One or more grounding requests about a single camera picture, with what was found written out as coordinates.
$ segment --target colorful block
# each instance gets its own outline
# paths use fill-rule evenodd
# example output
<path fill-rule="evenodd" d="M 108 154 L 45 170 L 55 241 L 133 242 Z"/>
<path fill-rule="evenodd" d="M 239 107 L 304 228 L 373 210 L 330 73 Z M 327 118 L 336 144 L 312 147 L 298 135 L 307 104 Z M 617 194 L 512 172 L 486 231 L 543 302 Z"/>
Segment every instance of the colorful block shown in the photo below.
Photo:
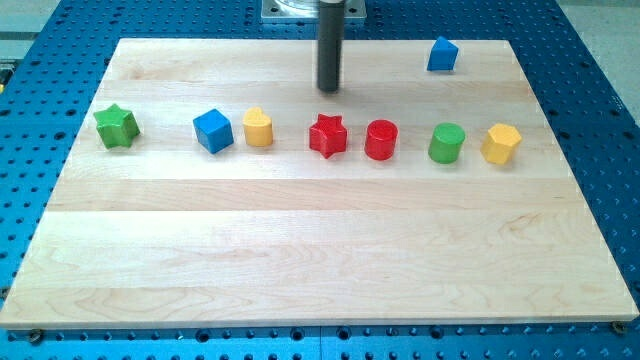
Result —
<path fill-rule="evenodd" d="M 198 142 L 215 154 L 233 144 L 231 123 L 217 109 L 193 119 Z"/>
<path fill-rule="evenodd" d="M 495 124 L 487 131 L 480 152 L 487 162 L 504 165 L 511 161 L 522 142 L 522 136 L 514 126 Z"/>
<path fill-rule="evenodd" d="M 398 127 L 389 120 L 372 121 L 367 127 L 364 152 L 374 160 L 387 160 L 393 156 Z"/>
<path fill-rule="evenodd" d="M 449 40 L 439 36 L 431 48 L 429 55 L 428 71 L 453 70 L 458 56 L 458 47 Z"/>
<path fill-rule="evenodd" d="M 318 121 L 309 128 L 309 147 L 325 159 L 346 151 L 347 129 L 342 126 L 342 116 L 318 114 Z"/>
<path fill-rule="evenodd" d="M 442 123 L 436 126 L 429 144 L 429 157 L 440 164 L 458 160 L 466 135 L 459 125 Z"/>
<path fill-rule="evenodd" d="M 244 138 L 247 145 L 269 146 L 273 143 L 271 118 L 262 112 L 262 108 L 252 107 L 242 119 Z"/>
<path fill-rule="evenodd" d="M 120 108 L 117 104 L 108 109 L 93 113 L 98 125 L 96 129 L 107 149 L 116 146 L 131 147 L 133 139 L 140 134 L 131 110 Z"/>

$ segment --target blue perforated table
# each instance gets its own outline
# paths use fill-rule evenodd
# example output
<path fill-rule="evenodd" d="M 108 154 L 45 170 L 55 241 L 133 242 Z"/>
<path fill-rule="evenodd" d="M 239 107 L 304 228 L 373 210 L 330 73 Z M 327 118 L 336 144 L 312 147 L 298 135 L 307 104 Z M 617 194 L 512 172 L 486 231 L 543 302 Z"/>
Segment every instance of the blue perforated table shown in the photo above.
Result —
<path fill-rule="evenodd" d="M 640 298 L 640 131 L 552 1 L 368 1 L 349 39 L 507 39 Z M 312 39 L 257 1 L 63 0 L 0 96 L 0 286 L 8 287 L 122 37 Z M 637 358 L 640 323 L 0 331 L 0 359 Z"/>

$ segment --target yellow hexagon block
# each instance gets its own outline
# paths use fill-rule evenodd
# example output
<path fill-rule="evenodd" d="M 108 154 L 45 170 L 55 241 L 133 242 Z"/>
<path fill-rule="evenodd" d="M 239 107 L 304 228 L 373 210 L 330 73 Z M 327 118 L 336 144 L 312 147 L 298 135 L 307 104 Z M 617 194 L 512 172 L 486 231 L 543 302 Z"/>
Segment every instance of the yellow hexagon block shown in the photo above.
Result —
<path fill-rule="evenodd" d="M 480 152 L 490 163 L 504 165 L 511 161 L 522 141 L 522 136 L 514 126 L 495 124 L 482 143 Z"/>
<path fill-rule="evenodd" d="M 244 138 L 247 145 L 269 146 L 273 143 L 271 118 L 259 107 L 252 107 L 244 114 Z"/>

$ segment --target blue cube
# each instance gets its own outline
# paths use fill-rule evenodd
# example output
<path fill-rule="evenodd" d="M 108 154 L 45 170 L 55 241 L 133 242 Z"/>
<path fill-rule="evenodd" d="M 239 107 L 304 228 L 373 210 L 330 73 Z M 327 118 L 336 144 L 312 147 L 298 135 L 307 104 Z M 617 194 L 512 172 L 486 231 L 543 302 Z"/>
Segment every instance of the blue cube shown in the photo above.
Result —
<path fill-rule="evenodd" d="M 193 119 L 193 126 L 198 142 L 212 154 L 233 144 L 231 123 L 217 109 Z"/>
<path fill-rule="evenodd" d="M 457 56 L 458 47 L 444 37 L 439 36 L 436 43 L 433 44 L 433 48 L 431 48 L 427 70 L 453 70 Z"/>

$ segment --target green cylinder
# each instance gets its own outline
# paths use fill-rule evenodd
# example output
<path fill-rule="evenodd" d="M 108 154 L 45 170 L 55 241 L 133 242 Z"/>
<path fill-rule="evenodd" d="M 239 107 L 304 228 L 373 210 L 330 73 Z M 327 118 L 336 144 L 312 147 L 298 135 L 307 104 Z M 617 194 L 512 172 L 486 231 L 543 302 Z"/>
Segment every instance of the green cylinder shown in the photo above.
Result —
<path fill-rule="evenodd" d="M 440 164 L 450 164 L 458 160 L 464 139 L 464 130 L 460 126 L 452 123 L 439 124 L 433 130 L 429 157 Z"/>

